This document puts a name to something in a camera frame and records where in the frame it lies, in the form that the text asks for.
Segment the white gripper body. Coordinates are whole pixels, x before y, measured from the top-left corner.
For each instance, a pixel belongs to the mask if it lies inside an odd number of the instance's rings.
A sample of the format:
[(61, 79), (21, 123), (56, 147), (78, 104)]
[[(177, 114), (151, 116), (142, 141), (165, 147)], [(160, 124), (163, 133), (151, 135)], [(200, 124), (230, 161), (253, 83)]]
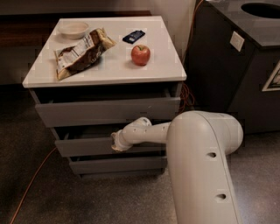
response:
[(129, 143), (124, 139), (123, 132), (121, 130), (118, 130), (116, 132), (116, 140), (114, 141), (113, 144), (117, 145), (118, 147), (122, 147), (125, 150), (128, 150), (133, 146), (132, 143)]

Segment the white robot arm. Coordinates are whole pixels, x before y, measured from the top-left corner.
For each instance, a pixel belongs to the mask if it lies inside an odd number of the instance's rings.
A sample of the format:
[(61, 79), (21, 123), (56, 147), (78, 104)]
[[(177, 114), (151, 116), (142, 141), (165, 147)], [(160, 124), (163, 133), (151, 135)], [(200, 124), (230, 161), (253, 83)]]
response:
[(111, 136), (115, 151), (166, 145), (178, 224), (242, 224), (227, 163), (243, 139), (233, 116), (193, 110), (157, 125), (141, 117)]

